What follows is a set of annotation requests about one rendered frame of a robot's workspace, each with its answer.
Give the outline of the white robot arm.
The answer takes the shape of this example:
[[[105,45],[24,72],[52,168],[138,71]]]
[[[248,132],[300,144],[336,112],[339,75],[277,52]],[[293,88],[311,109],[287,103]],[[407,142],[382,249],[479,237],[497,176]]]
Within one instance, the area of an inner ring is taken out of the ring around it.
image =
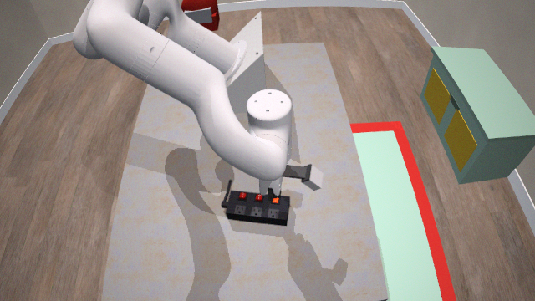
[[[156,32],[165,17],[167,37]],[[227,42],[188,18],[178,0],[89,0],[73,45],[85,58],[103,57],[190,107],[209,146],[238,170],[264,181],[298,178],[313,191],[321,189],[323,172],[315,166],[287,165],[292,153],[289,97],[274,89],[252,95],[248,133],[227,90],[247,42]]]

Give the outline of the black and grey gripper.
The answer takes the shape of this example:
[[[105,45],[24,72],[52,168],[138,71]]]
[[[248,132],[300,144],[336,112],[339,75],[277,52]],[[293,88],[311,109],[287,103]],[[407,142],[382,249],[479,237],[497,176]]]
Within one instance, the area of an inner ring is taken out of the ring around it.
[[[273,201],[273,199],[280,198],[281,196],[280,190],[281,190],[282,181],[283,181],[282,176],[275,181],[259,180],[260,194],[265,196],[265,194],[268,193],[269,201]]]

